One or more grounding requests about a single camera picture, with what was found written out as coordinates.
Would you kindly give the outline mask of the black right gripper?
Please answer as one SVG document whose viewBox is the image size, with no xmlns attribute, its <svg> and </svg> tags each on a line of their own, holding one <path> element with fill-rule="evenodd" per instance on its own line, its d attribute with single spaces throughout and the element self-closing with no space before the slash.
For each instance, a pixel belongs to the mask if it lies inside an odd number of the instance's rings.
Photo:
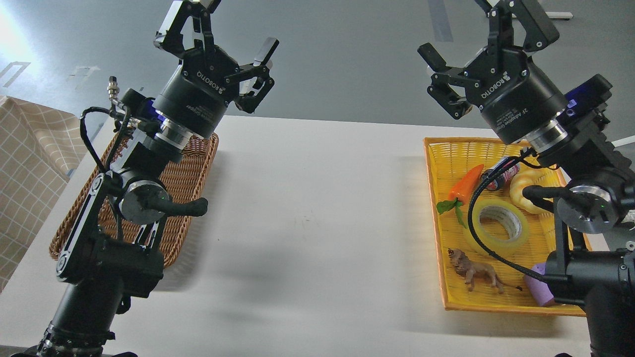
<svg viewBox="0 0 635 357">
<path fill-rule="evenodd" d="M 420 45 L 417 52 L 431 71 L 427 93 L 456 120 L 478 108 L 501 141 L 512 144 L 567 106 L 565 95 L 527 55 L 555 43 L 560 32 L 537 0 L 475 3 L 489 19 L 487 45 L 467 67 L 451 67 L 431 43 Z M 525 30 L 521 47 L 514 44 L 514 17 Z"/>
</svg>

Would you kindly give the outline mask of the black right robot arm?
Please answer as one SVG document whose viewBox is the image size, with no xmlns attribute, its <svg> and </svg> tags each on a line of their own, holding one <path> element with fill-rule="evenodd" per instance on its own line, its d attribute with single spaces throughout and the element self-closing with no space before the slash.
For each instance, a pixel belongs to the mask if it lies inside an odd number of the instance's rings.
<svg viewBox="0 0 635 357">
<path fill-rule="evenodd" d="M 476 106 L 504 144 L 527 140 L 530 149 L 498 164 L 469 199 L 466 222 L 488 255 L 540 282 L 558 303 L 585 312 L 593 357 L 634 355 L 634 247 L 589 251 L 582 235 L 605 233 L 634 209 L 631 162 L 603 134 L 611 84 L 597 74 L 562 94 L 531 55 L 560 34 L 535 0 L 478 5 L 489 19 L 487 45 L 464 68 L 450 67 L 430 43 L 418 52 L 433 75 L 427 89 L 456 119 Z M 554 214 L 556 249 L 537 274 L 499 256 L 482 242 L 472 221 L 487 183 L 528 155 L 570 177 L 565 187 L 531 185 L 522 194 Z"/>
</svg>

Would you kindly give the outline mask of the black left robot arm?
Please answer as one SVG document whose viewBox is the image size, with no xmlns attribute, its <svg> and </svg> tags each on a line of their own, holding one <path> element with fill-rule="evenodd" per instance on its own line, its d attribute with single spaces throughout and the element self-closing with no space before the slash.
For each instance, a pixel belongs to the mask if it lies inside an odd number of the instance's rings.
<svg viewBox="0 0 635 357">
<path fill-rule="evenodd" d="M 179 65 L 154 98 L 119 95 L 109 79 L 109 108 L 82 112 L 82 141 L 97 166 L 56 266 L 67 284 L 39 344 L 21 357 L 100 357 L 115 338 L 114 316 L 131 298 L 147 298 L 163 278 L 159 245 L 170 217 L 200 217 L 208 201 L 176 203 L 161 182 L 193 136 L 208 139 L 230 103 L 253 113 L 274 86 L 270 61 L 279 45 L 267 38 L 252 63 L 239 65 L 215 44 L 211 16 L 218 0 L 175 0 L 154 46 Z"/>
</svg>

